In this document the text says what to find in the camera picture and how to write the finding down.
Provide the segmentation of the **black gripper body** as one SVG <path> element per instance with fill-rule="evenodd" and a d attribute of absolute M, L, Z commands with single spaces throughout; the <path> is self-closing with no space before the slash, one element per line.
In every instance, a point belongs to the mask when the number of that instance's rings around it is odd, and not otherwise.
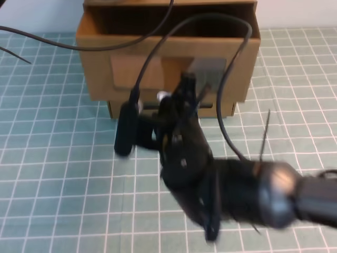
<path fill-rule="evenodd" d="M 136 144 L 160 154 L 161 178 L 169 189 L 197 184 L 213 163 L 198 104 L 196 99 L 166 97 L 156 113 L 137 115 Z"/>

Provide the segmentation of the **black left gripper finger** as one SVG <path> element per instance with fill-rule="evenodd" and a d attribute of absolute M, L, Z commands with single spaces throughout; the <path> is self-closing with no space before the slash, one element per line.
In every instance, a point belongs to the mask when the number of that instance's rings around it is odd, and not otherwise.
<path fill-rule="evenodd" d="M 188 73 L 182 73 L 180 81 L 172 94 L 174 105 L 183 105 L 189 103 L 189 84 L 190 76 Z"/>

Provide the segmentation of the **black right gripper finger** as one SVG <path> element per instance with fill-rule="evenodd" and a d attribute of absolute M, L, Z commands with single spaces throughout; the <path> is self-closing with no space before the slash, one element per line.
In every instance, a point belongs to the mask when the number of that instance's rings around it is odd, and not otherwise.
<path fill-rule="evenodd" d="M 187 74 L 186 100 L 191 106 L 196 105 L 196 77 L 194 74 Z"/>

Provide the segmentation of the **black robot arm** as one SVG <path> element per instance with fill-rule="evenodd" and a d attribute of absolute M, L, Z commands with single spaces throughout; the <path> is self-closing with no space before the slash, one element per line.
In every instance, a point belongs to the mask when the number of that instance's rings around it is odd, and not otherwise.
<path fill-rule="evenodd" d="M 302 176 L 287 162 L 215 158 L 197 109 L 210 90 L 196 93 L 196 79 L 183 74 L 158 111 L 138 117 L 136 144 L 160 154 L 161 179 L 207 241 L 221 222 L 235 220 L 274 229 L 296 220 L 336 227 L 336 180 Z"/>

